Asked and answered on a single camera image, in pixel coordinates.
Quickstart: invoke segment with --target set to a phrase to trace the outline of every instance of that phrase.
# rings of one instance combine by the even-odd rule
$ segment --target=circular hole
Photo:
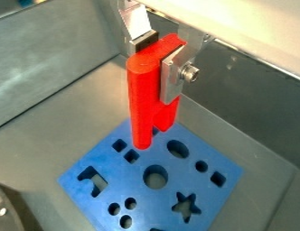
[[[126,199],[126,202],[124,202],[124,206],[126,206],[126,209],[135,209],[135,199],[132,198],[128,198]]]
[[[203,161],[197,162],[194,167],[199,172],[206,172],[207,170],[207,164]]]
[[[119,204],[112,203],[107,208],[107,212],[110,215],[115,216],[119,213]]]
[[[143,182],[150,189],[162,189],[168,180],[168,174],[159,165],[151,165],[143,173]]]
[[[131,217],[128,215],[124,215],[119,220],[119,225],[122,228],[127,229],[131,227]]]
[[[187,147],[183,145],[182,142],[179,141],[168,141],[167,142],[167,149],[168,152],[178,158],[183,159],[188,156],[188,149]]]

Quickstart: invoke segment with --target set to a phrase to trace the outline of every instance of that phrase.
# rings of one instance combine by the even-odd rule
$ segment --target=metal bracket
[[[110,1],[114,14],[124,34],[128,56],[158,41],[158,33],[151,29],[144,5],[132,0]]]
[[[199,69],[194,67],[194,57],[206,45],[214,40],[207,33],[195,30],[184,24],[179,24],[178,36],[187,41],[160,63],[160,92],[159,100],[170,104],[182,92],[183,80],[195,82]]]

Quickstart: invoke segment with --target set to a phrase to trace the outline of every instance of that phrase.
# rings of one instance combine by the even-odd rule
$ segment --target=blue shape sorter board
[[[58,182],[98,231],[203,231],[241,175],[179,124],[135,149],[126,120]]]

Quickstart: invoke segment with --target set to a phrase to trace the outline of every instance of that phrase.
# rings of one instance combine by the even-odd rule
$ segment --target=screw
[[[211,35],[206,34],[203,37],[203,42],[207,42],[207,40],[210,39]]]
[[[186,64],[180,70],[180,79],[184,79],[188,83],[193,83],[198,79],[199,69],[191,65]]]
[[[0,208],[0,217],[7,213],[7,209],[5,208]]]

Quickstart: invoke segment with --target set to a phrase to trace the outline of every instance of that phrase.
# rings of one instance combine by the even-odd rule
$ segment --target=gray surface
[[[56,178],[128,116],[123,62],[116,57],[0,128],[0,182],[20,191],[44,231],[94,230]],[[178,120],[243,167],[210,230],[263,230],[294,166],[186,97]]]
[[[0,20],[0,125],[119,53],[95,0]]]
[[[0,0],[0,18],[21,10],[17,0]]]
[[[297,172],[281,207],[267,231],[300,231],[300,171]]]

